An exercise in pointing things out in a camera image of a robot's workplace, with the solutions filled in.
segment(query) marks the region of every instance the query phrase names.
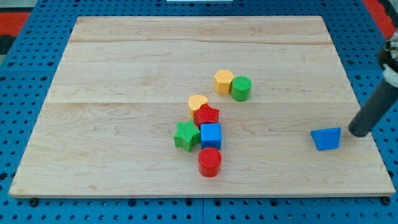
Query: green block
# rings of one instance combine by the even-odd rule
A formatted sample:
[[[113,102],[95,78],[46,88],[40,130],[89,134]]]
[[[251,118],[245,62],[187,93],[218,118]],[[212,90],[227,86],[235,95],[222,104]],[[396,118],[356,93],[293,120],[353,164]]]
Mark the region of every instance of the green block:
[[[177,131],[174,134],[175,147],[182,147],[191,152],[192,148],[200,143],[200,131],[193,121],[177,122]]]
[[[251,81],[248,77],[238,76],[232,80],[231,97],[232,99],[243,102],[250,96]]]

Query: red star block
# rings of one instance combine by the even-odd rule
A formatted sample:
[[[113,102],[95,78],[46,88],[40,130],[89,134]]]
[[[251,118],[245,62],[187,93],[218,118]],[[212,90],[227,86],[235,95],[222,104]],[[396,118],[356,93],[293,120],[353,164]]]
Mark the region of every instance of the red star block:
[[[201,124],[218,123],[218,109],[211,108],[208,104],[202,105],[199,110],[193,112],[193,121],[200,128]]]

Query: blue pegboard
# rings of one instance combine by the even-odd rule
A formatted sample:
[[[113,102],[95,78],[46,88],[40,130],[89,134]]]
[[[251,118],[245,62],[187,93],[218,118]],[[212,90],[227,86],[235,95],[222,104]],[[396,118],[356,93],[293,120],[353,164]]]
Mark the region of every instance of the blue pegboard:
[[[0,67],[0,222],[4,223],[398,223],[398,198],[224,198],[18,200],[8,195],[78,16],[321,15],[359,104],[382,72],[384,39],[361,0],[234,0],[166,4],[165,0],[39,0]],[[398,186],[398,105],[372,131]]]

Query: red surface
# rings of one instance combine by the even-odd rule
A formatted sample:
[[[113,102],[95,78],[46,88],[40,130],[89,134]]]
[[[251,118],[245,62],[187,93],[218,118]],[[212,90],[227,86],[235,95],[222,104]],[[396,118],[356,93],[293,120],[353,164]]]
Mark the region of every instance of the red surface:
[[[201,124],[218,123],[220,111],[211,108],[208,104],[202,105],[199,110],[193,112],[193,122],[200,129]]]
[[[384,6],[377,0],[363,0],[363,3],[372,15],[384,38],[388,39],[396,29],[391,18],[386,14]]]
[[[205,177],[214,177],[220,172],[221,153],[213,147],[199,152],[199,172]]]
[[[30,12],[0,12],[0,35],[18,36]]]

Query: green cylinder block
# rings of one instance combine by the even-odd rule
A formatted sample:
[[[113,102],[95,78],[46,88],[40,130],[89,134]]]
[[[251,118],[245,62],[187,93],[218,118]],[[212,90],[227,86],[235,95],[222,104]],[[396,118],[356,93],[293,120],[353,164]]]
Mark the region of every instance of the green cylinder block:
[[[250,90],[250,78],[244,76],[235,77],[232,81],[231,97],[238,102],[246,101],[250,96]]]

